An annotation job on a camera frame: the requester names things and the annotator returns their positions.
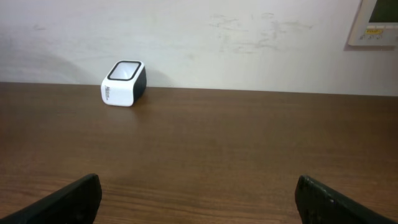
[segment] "white wall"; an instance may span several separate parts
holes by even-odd
[[[398,95],[398,51],[346,51],[359,0],[0,0],[0,81]]]

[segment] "black bezel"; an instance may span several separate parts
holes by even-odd
[[[121,62],[134,62],[134,63],[138,63],[137,69],[136,69],[136,70],[134,71],[134,73],[132,74],[132,77],[129,78],[128,80],[121,79],[121,78],[111,78],[111,75],[112,75],[113,71],[115,70],[115,68],[116,68],[116,67],[119,65],[119,63],[121,63]],[[120,62],[116,63],[116,65],[112,68],[111,72],[108,74],[107,78],[108,78],[108,80],[130,81],[130,80],[132,80],[132,79],[136,76],[136,73],[137,73],[137,71],[138,71],[138,69],[139,69],[140,67],[141,67],[141,62],[123,60],[123,61],[120,61]]]

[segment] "device screen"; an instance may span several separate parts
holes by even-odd
[[[398,0],[377,0],[369,22],[398,22]]]

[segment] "white cube-shaped device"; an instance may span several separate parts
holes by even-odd
[[[147,77],[144,63],[120,61],[101,85],[102,100],[107,105],[131,106],[144,93]]]

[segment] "white control panel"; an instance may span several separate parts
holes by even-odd
[[[363,0],[348,44],[398,46],[398,0]]]

